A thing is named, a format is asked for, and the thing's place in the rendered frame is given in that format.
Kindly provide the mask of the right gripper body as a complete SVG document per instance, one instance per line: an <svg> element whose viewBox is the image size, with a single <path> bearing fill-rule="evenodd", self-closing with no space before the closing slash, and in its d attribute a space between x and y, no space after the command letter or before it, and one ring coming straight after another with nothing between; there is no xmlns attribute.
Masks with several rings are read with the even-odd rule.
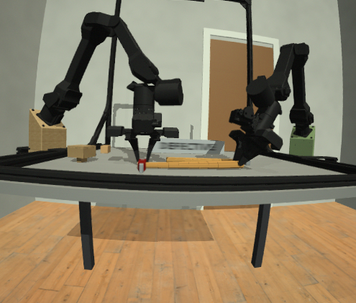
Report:
<svg viewBox="0 0 356 303"><path fill-rule="evenodd" d="M155 107L152 105L137 104L133 106L134 110L140 110L140 113L147 113L148 109L152 109L155 112ZM160 136L165 136L166 138L179 138L179 129L177 127L164 127L163 130L154 130L152 133L134 133L132 129L125 129L123 126L108 126L106 128L106 137L119 137L122 133L125 138L135 139L137 135L149 135L151 139L160 139ZM126 134L125 134L126 133ZM135 138L134 138L135 137Z"/></svg>

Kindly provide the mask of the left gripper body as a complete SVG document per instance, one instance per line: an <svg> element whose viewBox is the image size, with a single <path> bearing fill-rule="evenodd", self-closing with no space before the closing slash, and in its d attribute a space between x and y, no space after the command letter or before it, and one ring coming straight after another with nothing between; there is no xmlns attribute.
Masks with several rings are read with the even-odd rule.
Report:
<svg viewBox="0 0 356 303"><path fill-rule="evenodd" d="M283 146L283 139L278 136L274 131L272 131L272 129L274 129L275 127L275 125L273 125L273 118L263 112L256 113L259 113L259 119L255 129L252 129L248 125L247 127L243 128L243 130L245 131L244 134L241 130L232 130L229 136L233 140L235 140L234 137L239 137L244 142L246 142L246 137L252 137L257 142L259 142L264 148L266 148L268 144L271 144L270 148L272 150L280 150Z"/></svg>

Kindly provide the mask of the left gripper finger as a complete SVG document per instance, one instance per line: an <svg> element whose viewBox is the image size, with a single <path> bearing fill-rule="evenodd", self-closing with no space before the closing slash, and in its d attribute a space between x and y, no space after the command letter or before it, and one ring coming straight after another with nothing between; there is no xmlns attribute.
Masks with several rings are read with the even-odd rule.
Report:
<svg viewBox="0 0 356 303"><path fill-rule="evenodd" d="M236 150L234 153L234 157L233 160L239 160L241 157L241 154L243 153L245 147L246 147L246 143L241 140L239 137L234 137L235 141L236 141Z"/></svg>
<svg viewBox="0 0 356 303"><path fill-rule="evenodd" d="M238 165L242 166L249 160L252 160L254 157L266 151L267 149L255 139L252 137L246 137L246 147L239 159Z"/></svg>

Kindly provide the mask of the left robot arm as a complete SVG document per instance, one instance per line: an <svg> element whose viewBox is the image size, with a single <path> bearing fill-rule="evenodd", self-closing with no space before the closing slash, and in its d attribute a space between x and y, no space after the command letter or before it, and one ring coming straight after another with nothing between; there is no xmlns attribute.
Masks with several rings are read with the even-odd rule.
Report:
<svg viewBox="0 0 356 303"><path fill-rule="evenodd" d="M294 105L289 118L291 124L296 124L296 131L293 134L301 137L307 137L311 133L313 129L309 128L309 125L314 123L314 115L306 103L304 66L308 55L309 46L305 42L281 46L272 76L268 79L265 76L258 76L246 88L247 94L258 108L256 112L266 113L275 121L278 114L282 115L279 101L286 101L290 96L288 77L292 72ZM259 113L254 114L253 107L248 106L231 111L229 122L240 125L242 130L247 125L255 129L258 119Z"/></svg>

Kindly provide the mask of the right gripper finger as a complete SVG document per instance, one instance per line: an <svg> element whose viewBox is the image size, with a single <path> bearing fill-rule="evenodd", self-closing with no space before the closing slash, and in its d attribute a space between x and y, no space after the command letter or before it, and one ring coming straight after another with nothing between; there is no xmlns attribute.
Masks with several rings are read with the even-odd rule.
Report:
<svg viewBox="0 0 356 303"><path fill-rule="evenodd" d="M133 151L134 151L135 158L136 158L136 160L137 160L137 162L138 162L139 159L140 159L140 154L139 154L139 147L138 147L138 139L137 139L137 142L136 142L136 139L137 139L137 138L135 138L135 139L132 139L132 138L125 138L125 140L128 140L129 143L131 144L132 149L133 149ZM138 150L137 150L137 148L138 148Z"/></svg>
<svg viewBox="0 0 356 303"><path fill-rule="evenodd" d="M148 163L149 159L150 159L150 155L152 152L152 149L155 146L155 143L157 141L160 141L160 139L149 139L149 144L148 144L148 149L147 149L147 158L146 158L146 163Z"/></svg>

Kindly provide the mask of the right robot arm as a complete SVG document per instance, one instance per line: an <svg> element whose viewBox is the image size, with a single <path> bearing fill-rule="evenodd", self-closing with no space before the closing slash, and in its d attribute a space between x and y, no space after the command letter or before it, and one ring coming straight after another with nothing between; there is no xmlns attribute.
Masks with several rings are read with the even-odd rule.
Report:
<svg viewBox="0 0 356 303"><path fill-rule="evenodd" d="M113 30L114 29L114 30ZM116 34L115 34L115 33ZM155 106L181 106L183 89L179 78L162 80L157 67L146 58L127 24L117 15L101 12L89 12L81 25L81 41L71 61L68 72L53 92L44 94L44 107L36 115L48 126L60 124L65 111L76 108L82 97L79 85L88 63L97 45L107 37L117 36L128 58L132 75L144 83L131 82L127 89L134 92L133 106L145 104ZM148 86L152 83L154 86ZM156 85L157 84L157 85ZM62 107L62 108L61 108ZM162 113L147 113L134 110L132 131L134 133L152 133L156 127L162 127Z"/></svg>

